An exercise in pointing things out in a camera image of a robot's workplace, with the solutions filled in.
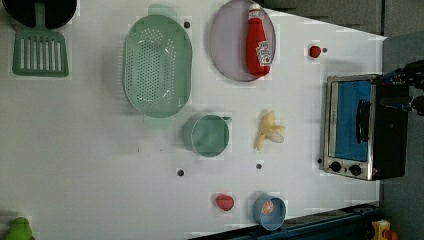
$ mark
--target oven handle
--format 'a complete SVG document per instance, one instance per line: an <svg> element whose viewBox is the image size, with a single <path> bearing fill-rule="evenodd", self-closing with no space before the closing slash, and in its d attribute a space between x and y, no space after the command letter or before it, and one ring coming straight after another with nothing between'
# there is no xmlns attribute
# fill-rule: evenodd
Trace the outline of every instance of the oven handle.
<svg viewBox="0 0 424 240"><path fill-rule="evenodd" d="M358 143L367 142L370 119L370 102L360 100L356 111L356 140Z"/></svg>

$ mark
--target green mug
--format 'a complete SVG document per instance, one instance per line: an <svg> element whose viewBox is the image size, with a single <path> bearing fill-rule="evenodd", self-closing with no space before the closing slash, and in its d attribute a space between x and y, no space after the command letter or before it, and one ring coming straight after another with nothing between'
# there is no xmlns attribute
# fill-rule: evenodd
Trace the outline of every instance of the green mug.
<svg viewBox="0 0 424 240"><path fill-rule="evenodd" d="M204 157L218 156L228 145L229 123L230 117L193 117L184 125L184 143L190 150Z"/></svg>

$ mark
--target green toy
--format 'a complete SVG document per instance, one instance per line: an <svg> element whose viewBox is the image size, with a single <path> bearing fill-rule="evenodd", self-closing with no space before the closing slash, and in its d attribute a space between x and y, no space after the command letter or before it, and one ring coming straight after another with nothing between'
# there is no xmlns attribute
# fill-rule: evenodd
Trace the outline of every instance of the green toy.
<svg viewBox="0 0 424 240"><path fill-rule="evenodd" d="M24 217L15 218L10 224L6 240L30 240L32 239L32 230L29 222Z"/></svg>
<svg viewBox="0 0 424 240"><path fill-rule="evenodd" d="M192 45L175 15L173 9L151 5L125 43L125 94L138 111L153 118L176 114L190 96Z"/></svg>

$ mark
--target blue bowl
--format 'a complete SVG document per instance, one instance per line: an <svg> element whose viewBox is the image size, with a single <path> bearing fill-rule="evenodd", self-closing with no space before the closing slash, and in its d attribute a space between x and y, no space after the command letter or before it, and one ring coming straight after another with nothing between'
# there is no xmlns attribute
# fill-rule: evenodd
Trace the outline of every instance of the blue bowl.
<svg viewBox="0 0 424 240"><path fill-rule="evenodd" d="M272 201L274 210L269 214L264 214L262 213L262 208L267 201ZM253 217L266 230L274 231L283 225L286 218L286 205L281 199L264 193L256 199L253 205Z"/></svg>

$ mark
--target plastic toy food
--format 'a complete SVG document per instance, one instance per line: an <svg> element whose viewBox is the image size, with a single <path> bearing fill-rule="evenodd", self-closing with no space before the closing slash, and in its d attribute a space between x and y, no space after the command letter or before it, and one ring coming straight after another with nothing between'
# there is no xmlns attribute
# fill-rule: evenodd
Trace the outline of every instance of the plastic toy food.
<svg viewBox="0 0 424 240"><path fill-rule="evenodd" d="M317 57L319 57L319 55L321 54L321 48L320 47L318 47L318 46L312 46L310 49L309 49L309 55L312 57L312 58L317 58Z"/></svg>
<svg viewBox="0 0 424 240"><path fill-rule="evenodd" d="M262 146L264 144L265 138L270 139L273 142L284 141L284 138L278 133L279 131L283 131L284 127L281 125L275 125L274 121L275 121L274 112L269 112L262 119L262 123L260 127L261 135L259 136L256 142L256 148L259 151L262 150Z"/></svg>
<svg viewBox="0 0 424 240"><path fill-rule="evenodd" d="M265 76L271 69L271 51L261 19L261 6L254 3L249 8L249 30L246 39L247 68L250 74Z"/></svg>
<svg viewBox="0 0 424 240"><path fill-rule="evenodd" d="M216 205L224 211L230 211L234 207L234 199L225 194L220 194L215 201Z"/></svg>
<svg viewBox="0 0 424 240"><path fill-rule="evenodd" d="M274 211L274 204L272 203L272 201L266 201L266 203L264 204L262 208L262 213L270 214L272 213L272 211Z"/></svg>
<svg viewBox="0 0 424 240"><path fill-rule="evenodd" d="M33 239L31 226L24 217L15 218L10 224L6 240Z"/></svg>

